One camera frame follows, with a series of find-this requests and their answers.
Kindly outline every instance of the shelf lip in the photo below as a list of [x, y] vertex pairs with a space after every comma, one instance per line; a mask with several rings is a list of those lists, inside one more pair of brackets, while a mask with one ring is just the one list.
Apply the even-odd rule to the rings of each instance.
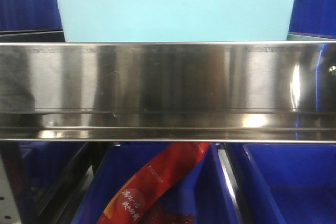
[[336, 129], [170, 129], [0, 130], [3, 141], [336, 143]]

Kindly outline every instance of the shelving unit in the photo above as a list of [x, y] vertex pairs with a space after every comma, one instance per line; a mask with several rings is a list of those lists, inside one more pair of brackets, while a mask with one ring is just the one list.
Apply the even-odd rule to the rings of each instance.
[[[62, 197], [57, 192], [75, 170], [72, 184], [88, 183], [89, 166], [106, 149], [101, 142], [336, 143], [335, 52], [333, 41], [0, 44], [2, 158], [15, 141], [90, 141], [36, 205], [42, 223], [55, 209], [53, 223], [64, 223], [67, 203], [78, 199], [60, 204], [55, 195]], [[221, 157], [237, 209], [251, 223], [224, 151]], [[13, 168], [2, 164], [12, 185]], [[34, 223], [14, 202], [12, 221]]]

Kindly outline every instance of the blue plastic bin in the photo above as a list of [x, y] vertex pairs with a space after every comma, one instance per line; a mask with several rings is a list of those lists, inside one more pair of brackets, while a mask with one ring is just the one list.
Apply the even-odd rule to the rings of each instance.
[[295, 0], [289, 30], [336, 35], [336, 0]]
[[57, 0], [67, 42], [286, 40], [294, 0]]
[[56, 0], [0, 0], [0, 31], [61, 29]]
[[244, 186], [258, 224], [336, 223], [336, 146], [244, 145]]
[[[96, 224], [105, 206], [124, 183], [166, 147], [167, 144], [162, 143], [110, 148], [72, 224]], [[216, 145], [212, 145], [205, 158], [160, 201], [166, 211], [195, 216], [195, 224], [239, 223], [224, 182]]]
[[32, 187], [49, 187], [55, 182], [83, 142], [20, 142], [24, 165]]

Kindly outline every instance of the blue plastic crate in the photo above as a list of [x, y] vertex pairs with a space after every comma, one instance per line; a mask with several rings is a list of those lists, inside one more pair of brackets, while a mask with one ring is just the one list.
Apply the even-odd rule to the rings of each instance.
[[289, 31], [336, 35], [336, 0], [295, 0]]
[[56, 0], [0, 0], [0, 31], [61, 29]]
[[22, 155], [24, 150], [31, 151], [29, 158], [23, 156], [30, 185], [42, 188], [53, 184], [83, 142], [29, 141], [19, 145]]
[[336, 146], [244, 145], [244, 190], [256, 223], [336, 222]]
[[[89, 187], [72, 224], [95, 224], [105, 206], [143, 165], [167, 144], [121, 145], [110, 148]], [[238, 224], [224, 182], [218, 147], [212, 145], [205, 158], [160, 201], [165, 210], [190, 214], [195, 224]]]

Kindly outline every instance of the red plastic bag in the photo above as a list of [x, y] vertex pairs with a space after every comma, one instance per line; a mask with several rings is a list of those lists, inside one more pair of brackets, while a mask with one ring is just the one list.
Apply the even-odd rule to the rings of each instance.
[[209, 145], [170, 144], [126, 182], [106, 206], [97, 224], [138, 223], [158, 198], [202, 160]]

